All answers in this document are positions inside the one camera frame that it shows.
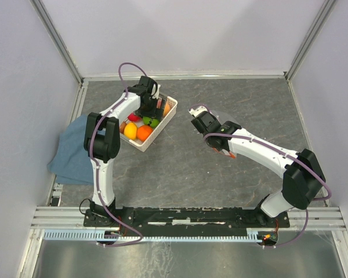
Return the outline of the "green mini watermelon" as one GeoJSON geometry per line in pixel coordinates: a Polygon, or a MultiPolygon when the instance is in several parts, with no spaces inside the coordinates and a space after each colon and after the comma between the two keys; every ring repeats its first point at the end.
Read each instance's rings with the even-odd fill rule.
{"type": "Polygon", "coordinates": [[[146,116],[144,116],[142,120],[144,125],[150,126],[152,129],[155,129],[160,124],[160,121],[158,119],[149,118],[146,116]]]}

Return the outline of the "orange fruit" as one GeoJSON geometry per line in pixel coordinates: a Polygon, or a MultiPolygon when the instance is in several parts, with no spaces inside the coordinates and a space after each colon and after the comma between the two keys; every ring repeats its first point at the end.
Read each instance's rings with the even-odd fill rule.
{"type": "Polygon", "coordinates": [[[142,125],[137,129],[136,138],[142,142],[145,142],[145,140],[149,138],[152,132],[152,127],[148,125],[142,125]]]}

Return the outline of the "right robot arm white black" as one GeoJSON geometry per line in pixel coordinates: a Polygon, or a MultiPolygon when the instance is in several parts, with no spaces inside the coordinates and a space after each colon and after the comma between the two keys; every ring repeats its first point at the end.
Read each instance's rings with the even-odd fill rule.
{"type": "Polygon", "coordinates": [[[189,113],[192,124],[209,147],[232,158],[245,156],[282,178],[282,188],[264,198],[254,213],[260,226],[269,226],[276,216],[290,209],[307,209],[325,187],[321,166],[311,150],[297,152],[274,145],[237,123],[229,120],[221,123],[219,116],[204,106],[192,108],[189,113]]]}

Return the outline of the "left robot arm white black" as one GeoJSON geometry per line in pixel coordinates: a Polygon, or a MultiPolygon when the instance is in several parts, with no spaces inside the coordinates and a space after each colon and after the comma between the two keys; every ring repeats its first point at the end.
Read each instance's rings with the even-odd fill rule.
{"type": "Polygon", "coordinates": [[[147,76],[138,84],[125,88],[122,96],[102,112],[91,112],[86,120],[84,149],[93,169],[94,192],[90,211],[105,226],[117,220],[113,192],[113,163],[119,153],[121,138],[119,127],[132,113],[161,121],[166,100],[159,102],[159,85],[147,76]]]}

